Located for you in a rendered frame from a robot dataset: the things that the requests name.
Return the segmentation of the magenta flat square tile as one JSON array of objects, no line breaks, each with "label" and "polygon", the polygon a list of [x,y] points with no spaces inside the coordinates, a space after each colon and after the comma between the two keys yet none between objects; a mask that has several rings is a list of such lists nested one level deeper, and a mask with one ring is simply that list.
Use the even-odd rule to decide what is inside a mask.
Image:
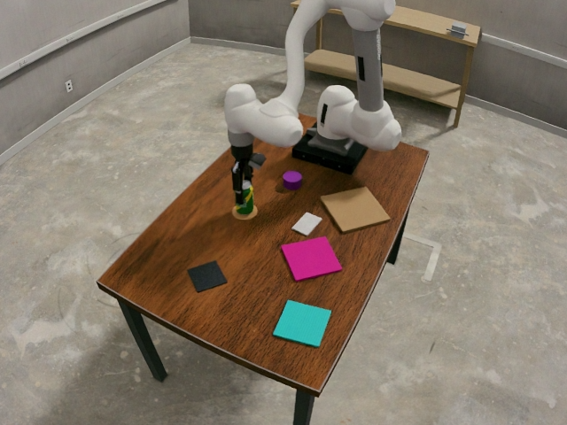
[{"label": "magenta flat square tile", "polygon": [[281,248],[296,282],[342,271],[325,236]]}]

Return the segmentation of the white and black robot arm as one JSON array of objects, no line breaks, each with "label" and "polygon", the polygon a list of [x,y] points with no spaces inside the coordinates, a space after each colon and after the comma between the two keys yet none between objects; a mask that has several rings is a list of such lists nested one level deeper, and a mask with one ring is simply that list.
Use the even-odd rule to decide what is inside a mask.
[{"label": "white and black robot arm", "polygon": [[384,101],[380,41],[380,27],[392,16],[395,0],[301,0],[285,38],[287,86],[283,94],[262,104],[248,84],[227,90],[224,114],[230,144],[244,147],[255,137],[283,148],[299,142],[303,131],[298,105],[305,84],[304,37],[329,9],[341,10],[352,27],[359,101],[344,86],[329,86],[323,91],[317,128],[307,128],[307,134],[315,136],[308,146],[341,156],[347,155],[354,141],[375,151],[397,147],[401,128]]}]

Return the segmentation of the white flat rectangular tile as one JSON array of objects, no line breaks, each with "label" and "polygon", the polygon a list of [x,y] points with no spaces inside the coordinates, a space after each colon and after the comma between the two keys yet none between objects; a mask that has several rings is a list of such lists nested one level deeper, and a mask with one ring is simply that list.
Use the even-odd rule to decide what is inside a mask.
[{"label": "white flat rectangular tile", "polygon": [[322,218],[306,212],[291,229],[299,232],[302,235],[308,236],[321,222],[321,220]]}]

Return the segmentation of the purple cylinder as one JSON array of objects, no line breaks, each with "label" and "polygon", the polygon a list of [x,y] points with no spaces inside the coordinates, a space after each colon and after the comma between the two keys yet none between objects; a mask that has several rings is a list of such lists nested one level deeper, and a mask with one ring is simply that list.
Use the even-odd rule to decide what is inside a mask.
[{"label": "purple cylinder", "polygon": [[302,176],[295,171],[286,172],[283,175],[283,186],[289,190],[299,189],[301,187]]}]

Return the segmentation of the grey square slate coaster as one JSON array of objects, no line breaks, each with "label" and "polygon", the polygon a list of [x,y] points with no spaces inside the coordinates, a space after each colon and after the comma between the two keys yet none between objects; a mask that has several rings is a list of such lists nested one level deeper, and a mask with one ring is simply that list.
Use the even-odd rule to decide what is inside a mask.
[{"label": "grey square slate coaster", "polygon": [[187,272],[197,292],[228,283],[216,260],[187,269]]}]

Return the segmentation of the teal flat square tile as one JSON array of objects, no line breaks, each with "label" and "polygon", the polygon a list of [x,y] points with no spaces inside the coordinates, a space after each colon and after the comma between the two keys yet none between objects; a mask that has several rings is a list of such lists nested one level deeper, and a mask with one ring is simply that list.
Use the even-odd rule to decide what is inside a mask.
[{"label": "teal flat square tile", "polygon": [[273,336],[319,347],[330,310],[288,300]]}]

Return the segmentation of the tan flat square board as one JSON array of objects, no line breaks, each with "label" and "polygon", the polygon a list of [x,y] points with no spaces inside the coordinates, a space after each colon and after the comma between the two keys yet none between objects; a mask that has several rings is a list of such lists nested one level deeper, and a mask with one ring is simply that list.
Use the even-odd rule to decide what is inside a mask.
[{"label": "tan flat square board", "polygon": [[367,187],[320,197],[341,233],[390,221],[390,217]]}]

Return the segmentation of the green and yellow drink can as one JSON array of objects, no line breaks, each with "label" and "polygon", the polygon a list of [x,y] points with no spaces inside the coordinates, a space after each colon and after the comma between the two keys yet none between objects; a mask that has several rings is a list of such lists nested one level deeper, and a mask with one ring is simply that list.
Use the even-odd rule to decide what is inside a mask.
[{"label": "green and yellow drink can", "polygon": [[239,214],[247,215],[253,211],[253,187],[252,184],[243,180],[243,191],[244,191],[244,204],[236,203],[236,211]]}]

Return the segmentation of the beige round disc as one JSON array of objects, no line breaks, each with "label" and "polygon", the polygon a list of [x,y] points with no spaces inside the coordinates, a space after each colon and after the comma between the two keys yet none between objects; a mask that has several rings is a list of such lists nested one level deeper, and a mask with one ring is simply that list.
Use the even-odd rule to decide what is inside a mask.
[{"label": "beige round disc", "polygon": [[257,207],[253,206],[253,211],[247,215],[242,215],[236,212],[236,207],[233,208],[232,214],[238,220],[251,220],[253,219],[258,213]]}]

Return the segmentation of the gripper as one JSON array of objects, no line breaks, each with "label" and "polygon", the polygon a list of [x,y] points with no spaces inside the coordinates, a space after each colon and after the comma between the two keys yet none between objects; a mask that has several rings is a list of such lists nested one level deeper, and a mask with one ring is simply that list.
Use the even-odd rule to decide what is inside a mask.
[{"label": "gripper", "polygon": [[253,174],[252,174],[253,167],[248,166],[249,161],[247,161],[247,165],[246,165],[246,158],[250,157],[253,153],[252,144],[244,147],[237,147],[234,145],[230,145],[230,146],[231,146],[231,155],[235,158],[235,167],[231,167],[232,188],[233,190],[236,191],[236,202],[238,204],[243,205],[244,204],[243,180],[247,180],[252,184],[252,178],[253,178]]}]

